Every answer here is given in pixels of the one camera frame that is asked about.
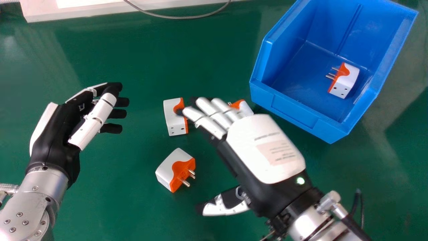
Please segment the blue storage bin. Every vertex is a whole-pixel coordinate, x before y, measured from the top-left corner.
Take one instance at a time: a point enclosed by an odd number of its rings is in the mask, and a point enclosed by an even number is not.
[[[336,142],[379,94],[416,16],[388,0],[297,0],[263,40],[253,102]],[[345,99],[328,93],[325,77],[342,62],[360,68]]]

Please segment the orange and white plug adapter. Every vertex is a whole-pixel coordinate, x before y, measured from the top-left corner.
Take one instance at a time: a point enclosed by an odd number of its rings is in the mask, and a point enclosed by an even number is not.
[[[190,187],[186,179],[196,178],[195,168],[195,158],[177,148],[160,164],[155,173],[158,181],[174,193],[182,184]]]
[[[360,69],[345,62],[343,62],[338,69],[334,67],[332,69],[337,71],[337,73],[328,73],[328,75],[325,76],[333,80],[328,92],[344,99],[352,87],[354,87],[360,73]]]
[[[166,126],[169,136],[178,136],[189,133],[187,118],[177,114],[178,109],[184,109],[183,98],[166,99],[163,101]]]
[[[248,103],[244,99],[240,99],[240,100],[236,101],[235,103],[229,103],[229,105],[230,105],[230,107],[239,110],[245,116],[254,115],[253,110],[250,108],[250,106],[248,105]]]

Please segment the robotic hand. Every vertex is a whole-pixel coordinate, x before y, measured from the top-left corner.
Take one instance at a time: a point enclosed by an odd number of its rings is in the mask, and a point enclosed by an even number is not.
[[[205,133],[240,184],[201,204],[204,216],[232,215],[249,209],[268,218],[262,240],[368,241],[352,215],[331,191],[312,186],[302,154],[267,114],[244,116],[220,99],[201,97],[199,111],[179,111]]]
[[[65,191],[77,180],[79,153],[97,133],[119,134],[122,126],[105,124],[125,118],[128,98],[121,83],[104,83],[75,94],[62,105],[49,103],[30,140],[30,163],[20,186],[0,184],[1,241],[53,240],[52,228]]]

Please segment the green tabletop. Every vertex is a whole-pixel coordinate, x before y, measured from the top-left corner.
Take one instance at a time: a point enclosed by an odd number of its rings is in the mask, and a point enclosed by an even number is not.
[[[248,81],[263,36],[292,0],[232,3],[218,15],[174,21],[134,12],[27,24],[19,5],[0,13],[0,182],[19,184],[31,133],[46,105],[84,87],[121,81],[131,99],[119,136],[97,136],[81,154],[67,191],[59,241],[259,240],[268,229],[252,212],[200,217],[194,205],[235,186],[215,150],[196,130],[169,137],[162,101],[217,96],[250,101]],[[365,198],[374,240],[428,239],[428,1],[402,0],[419,16],[369,110],[350,135],[329,145],[275,117],[306,158],[322,191],[350,208]],[[217,8],[157,11],[195,14]],[[196,159],[196,180],[171,194],[155,170],[175,148]]]

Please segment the plug pin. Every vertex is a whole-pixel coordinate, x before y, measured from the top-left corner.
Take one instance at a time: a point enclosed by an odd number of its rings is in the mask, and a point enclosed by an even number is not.
[[[186,187],[190,187],[190,183],[186,180],[180,179],[180,181],[186,186]]]

